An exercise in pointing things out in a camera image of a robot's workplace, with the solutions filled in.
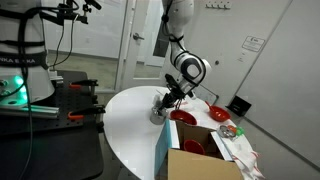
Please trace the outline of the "white robot base green light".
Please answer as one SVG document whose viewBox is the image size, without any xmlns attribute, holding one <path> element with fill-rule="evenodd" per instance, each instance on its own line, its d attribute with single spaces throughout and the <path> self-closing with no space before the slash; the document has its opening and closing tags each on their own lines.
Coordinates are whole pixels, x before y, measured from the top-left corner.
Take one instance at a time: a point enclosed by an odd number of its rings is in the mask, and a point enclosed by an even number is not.
<svg viewBox="0 0 320 180">
<path fill-rule="evenodd" d="M 41 0 L 0 2 L 1 107 L 24 107 L 55 89 L 47 64 Z"/>
</svg>

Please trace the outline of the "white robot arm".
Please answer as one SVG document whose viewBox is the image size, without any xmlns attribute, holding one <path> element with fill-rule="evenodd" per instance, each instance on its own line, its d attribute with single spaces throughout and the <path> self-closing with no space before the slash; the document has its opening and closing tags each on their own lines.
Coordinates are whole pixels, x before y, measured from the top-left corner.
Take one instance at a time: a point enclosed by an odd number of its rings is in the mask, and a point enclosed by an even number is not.
<svg viewBox="0 0 320 180">
<path fill-rule="evenodd" d="M 162 31 L 170 43 L 170 63 L 182 79 L 177 82 L 172 75 L 165 75 L 169 93 L 164 95 L 158 111 L 173 107 L 176 101 L 189 95 L 202 83 L 211 68 L 205 59 L 191 53 L 184 45 L 184 29 L 194 14 L 194 0 L 162 0 L 162 6 Z"/>
</svg>

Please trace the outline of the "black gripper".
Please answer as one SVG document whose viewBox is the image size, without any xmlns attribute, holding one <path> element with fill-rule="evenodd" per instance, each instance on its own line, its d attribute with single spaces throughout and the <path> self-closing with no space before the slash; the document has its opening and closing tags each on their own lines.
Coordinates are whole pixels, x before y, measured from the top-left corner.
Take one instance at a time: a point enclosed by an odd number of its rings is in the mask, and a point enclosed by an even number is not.
<svg viewBox="0 0 320 180">
<path fill-rule="evenodd" d="M 160 103 L 158 108 L 159 111 L 163 109 L 171 108 L 173 99 L 184 99 L 186 95 L 190 98 L 194 98 L 194 94 L 191 90 L 185 91 L 181 85 L 173 78 L 172 75 L 166 74 L 165 75 L 167 88 L 170 90 L 170 93 L 166 93 Z"/>
</svg>

